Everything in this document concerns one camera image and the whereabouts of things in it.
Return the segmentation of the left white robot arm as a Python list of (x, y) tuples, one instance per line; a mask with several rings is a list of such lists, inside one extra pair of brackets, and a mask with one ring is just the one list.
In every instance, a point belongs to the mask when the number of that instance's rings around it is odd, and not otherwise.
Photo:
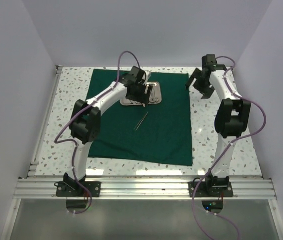
[(152, 87), (147, 86), (151, 75), (150, 72), (133, 66), (129, 73), (118, 74), (117, 79), (95, 97), (86, 101), (78, 100), (75, 103), (69, 124), (75, 149), (71, 159), (71, 170), (63, 177), (63, 183), (72, 195), (91, 195), (85, 185), (86, 163), (91, 146), (101, 132), (103, 114), (122, 99), (147, 106), (152, 92)]

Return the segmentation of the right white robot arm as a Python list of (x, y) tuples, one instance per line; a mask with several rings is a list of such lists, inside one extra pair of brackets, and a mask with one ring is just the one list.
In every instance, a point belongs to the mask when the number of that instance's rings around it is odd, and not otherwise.
[(247, 130), (251, 103), (243, 100), (230, 81), (229, 68), (219, 64), (214, 54), (202, 57), (201, 68), (196, 68), (185, 87), (194, 87), (203, 99), (217, 93), (220, 106), (214, 120), (218, 134), (215, 159), (202, 178), (189, 182), (189, 194), (193, 198), (233, 197), (230, 182), (230, 164), (236, 141)]

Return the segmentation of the dark green surgical cloth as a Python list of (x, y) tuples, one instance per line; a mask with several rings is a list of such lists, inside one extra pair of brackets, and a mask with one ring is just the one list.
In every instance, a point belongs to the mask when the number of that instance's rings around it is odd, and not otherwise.
[(88, 156), (192, 166), (191, 104), (185, 87), (188, 79), (184, 73), (152, 73), (150, 81), (160, 83), (162, 102), (145, 108), (114, 104), (102, 115), (101, 132)]

